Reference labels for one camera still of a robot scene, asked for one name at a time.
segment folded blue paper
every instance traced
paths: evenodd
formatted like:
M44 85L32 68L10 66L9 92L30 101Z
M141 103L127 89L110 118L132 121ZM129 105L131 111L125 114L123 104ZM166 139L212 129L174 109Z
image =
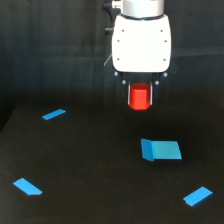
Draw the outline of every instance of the folded blue paper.
M16 187L20 190L25 192L27 195L40 195L42 191L38 188L34 187L31 183L26 181L25 179L21 178L13 183Z
M142 139L142 156L144 159L149 161L154 161L153 151L152 151L152 144L150 140Z
M175 141L141 139L141 145L143 158L149 161L154 161L154 159L182 159L179 145Z
M199 201L208 197L210 194L212 194L211 191L209 191L205 187L201 187L198 190L194 191L193 193L189 194L187 197L185 197L184 200L188 205L193 206L197 204Z
M51 118L54 118L54 117L56 117L56 116L59 116L59 115L65 113L65 112L66 112L65 110L59 109L59 110L56 110L56 111L54 111L54 112L52 112L52 113L49 113L49 114L44 115L43 118L44 118L45 120L49 120L49 119L51 119Z

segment blue paper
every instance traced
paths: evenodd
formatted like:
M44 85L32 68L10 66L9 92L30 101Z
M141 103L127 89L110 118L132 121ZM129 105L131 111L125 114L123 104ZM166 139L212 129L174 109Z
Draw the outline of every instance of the blue paper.
M154 161L153 153L152 153L152 144L150 140L141 139L142 144L142 156L144 159L149 161Z
M197 204L199 201L208 197L210 194L212 194L211 191L209 191L205 187L201 187L198 190L194 191L193 193L189 194L187 197L185 197L184 200L188 205L193 206Z
M44 115L43 118L44 118L45 120L49 120L49 119L51 119L51 118L54 118L54 117L56 117L56 116L59 116L59 115L65 113L65 112L66 112L65 110L59 109L59 110L56 110L56 111L54 111L54 112L52 112L52 113L49 113L49 114Z
M141 145L142 156L149 161L154 161L154 159L182 159L177 142L141 139Z
M179 145L172 141L151 141L154 159L182 159Z
M40 195L42 191L34 187L31 183L26 181L25 179L21 178L13 183L16 187L20 190L25 192L27 195Z

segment red cylinder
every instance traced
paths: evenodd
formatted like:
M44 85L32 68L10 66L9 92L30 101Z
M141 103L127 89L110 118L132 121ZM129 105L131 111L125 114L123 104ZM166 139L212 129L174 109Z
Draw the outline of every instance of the red cylinder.
M150 86L135 83L130 86L129 106L134 110L146 110L150 107Z

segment black background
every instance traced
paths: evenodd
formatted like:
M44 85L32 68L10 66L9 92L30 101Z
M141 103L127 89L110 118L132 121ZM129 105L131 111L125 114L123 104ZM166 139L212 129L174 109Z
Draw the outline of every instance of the black background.
M222 224L223 113L20 105L0 135L0 223ZM182 161L142 159L141 138L178 141ZM27 196L20 178L43 193ZM187 205L202 186L213 194Z
M102 0L0 2L0 111L19 103L119 107L121 85L104 72L111 27ZM224 9L218 0L165 1L178 72L161 84L161 105L223 106Z

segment white robot housing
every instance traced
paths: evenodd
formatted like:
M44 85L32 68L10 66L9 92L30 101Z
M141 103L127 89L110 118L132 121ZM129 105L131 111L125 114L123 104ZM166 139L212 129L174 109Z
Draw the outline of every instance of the white robot housing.
M170 65L171 30L164 0L113 1L120 8L112 36L112 59L119 72L159 73Z

